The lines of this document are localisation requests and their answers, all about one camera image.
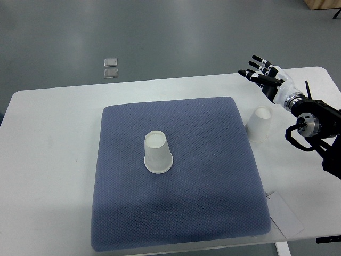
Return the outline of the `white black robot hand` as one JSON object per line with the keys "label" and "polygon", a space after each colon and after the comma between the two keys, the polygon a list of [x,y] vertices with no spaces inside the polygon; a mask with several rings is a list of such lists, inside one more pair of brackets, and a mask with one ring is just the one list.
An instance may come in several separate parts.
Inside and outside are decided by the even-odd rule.
{"label": "white black robot hand", "polygon": [[303,99],[304,95],[295,88],[293,79],[279,66],[256,55],[248,64],[255,70],[240,69],[238,74],[255,83],[273,104],[282,105],[290,111],[291,104]]}

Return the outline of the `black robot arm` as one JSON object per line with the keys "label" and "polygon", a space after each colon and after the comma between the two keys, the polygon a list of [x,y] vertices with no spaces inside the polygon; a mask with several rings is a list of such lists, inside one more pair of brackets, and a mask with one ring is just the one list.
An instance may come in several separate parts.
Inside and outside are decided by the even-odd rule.
{"label": "black robot arm", "polygon": [[308,81],[305,85],[308,96],[290,103],[297,121],[286,129],[285,138],[302,151],[316,151],[323,158],[323,170],[340,178],[340,110],[312,99]]}

